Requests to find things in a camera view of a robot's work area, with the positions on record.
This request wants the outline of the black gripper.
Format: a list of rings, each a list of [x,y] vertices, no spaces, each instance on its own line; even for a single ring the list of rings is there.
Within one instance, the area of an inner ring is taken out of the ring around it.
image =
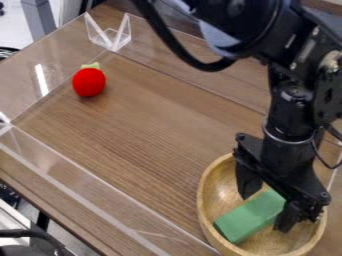
[[[285,199],[274,229],[289,233],[302,221],[316,222],[332,196],[314,171],[320,157],[322,131],[306,134],[277,134],[264,126],[262,138],[246,133],[236,135],[237,187],[244,200],[268,184]]]

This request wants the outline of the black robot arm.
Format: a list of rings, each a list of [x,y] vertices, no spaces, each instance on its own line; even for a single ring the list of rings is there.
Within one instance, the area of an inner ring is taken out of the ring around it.
[[[317,221],[332,196],[314,169],[325,133],[342,140],[342,18],[328,23],[301,0],[178,0],[213,50],[268,65],[270,109],[261,138],[240,133],[237,183],[244,198],[269,185],[286,203],[274,229]]]

